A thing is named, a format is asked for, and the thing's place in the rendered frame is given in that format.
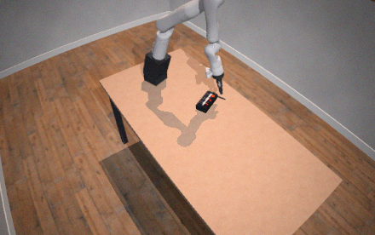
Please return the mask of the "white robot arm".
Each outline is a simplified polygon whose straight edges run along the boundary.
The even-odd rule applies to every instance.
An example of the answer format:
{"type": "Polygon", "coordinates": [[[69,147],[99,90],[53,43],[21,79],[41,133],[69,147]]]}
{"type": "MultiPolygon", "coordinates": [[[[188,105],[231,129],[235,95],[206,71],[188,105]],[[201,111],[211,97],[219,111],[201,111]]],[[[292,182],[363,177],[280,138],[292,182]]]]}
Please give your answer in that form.
{"type": "MultiPolygon", "coordinates": [[[[156,60],[162,60],[165,57],[170,36],[172,35],[175,25],[191,20],[205,11],[206,20],[206,38],[209,43],[205,46],[205,55],[210,62],[210,66],[205,68],[207,78],[212,75],[219,76],[223,74],[222,61],[219,55],[215,55],[221,49],[219,38],[219,25],[216,20],[217,8],[219,8],[225,0],[193,0],[183,4],[166,16],[162,16],[156,21],[155,46],[153,46],[152,54],[156,60]],[[170,29],[169,29],[170,28],[170,29]],[[169,29],[169,30],[168,30],[169,29]]],[[[154,44],[153,43],[153,44],[154,44]]]]}

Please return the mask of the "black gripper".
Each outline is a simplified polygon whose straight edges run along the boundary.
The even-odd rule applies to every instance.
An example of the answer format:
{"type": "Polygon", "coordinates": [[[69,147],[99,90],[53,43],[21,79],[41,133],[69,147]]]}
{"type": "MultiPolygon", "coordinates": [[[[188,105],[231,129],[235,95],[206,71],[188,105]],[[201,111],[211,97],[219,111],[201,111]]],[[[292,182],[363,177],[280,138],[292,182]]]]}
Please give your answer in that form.
{"type": "Polygon", "coordinates": [[[222,78],[224,77],[224,73],[219,75],[219,76],[214,76],[212,75],[212,77],[214,79],[216,79],[216,84],[217,84],[217,87],[218,87],[218,90],[220,92],[220,95],[223,95],[223,89],[222,89],[222,78]],[[221,83],[221,84],[220,84],[221,83]]]}

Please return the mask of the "black power strip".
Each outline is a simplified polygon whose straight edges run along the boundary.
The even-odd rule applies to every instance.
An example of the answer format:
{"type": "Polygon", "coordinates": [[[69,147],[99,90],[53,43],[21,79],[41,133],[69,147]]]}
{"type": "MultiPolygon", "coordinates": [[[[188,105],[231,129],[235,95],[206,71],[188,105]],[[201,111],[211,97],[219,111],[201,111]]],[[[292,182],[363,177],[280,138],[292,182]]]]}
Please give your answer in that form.
{"type": "Polygon", "coordinates": [[[205,93],[205,95],[201,98],[201,100],[197,103],[196,109],[204,113],[207,113],[207,111],[210,109],[210,107],[215,102],[217,97],[218,95],[215,94],[215,92],[213,93],[208,90],[205,93]]]}

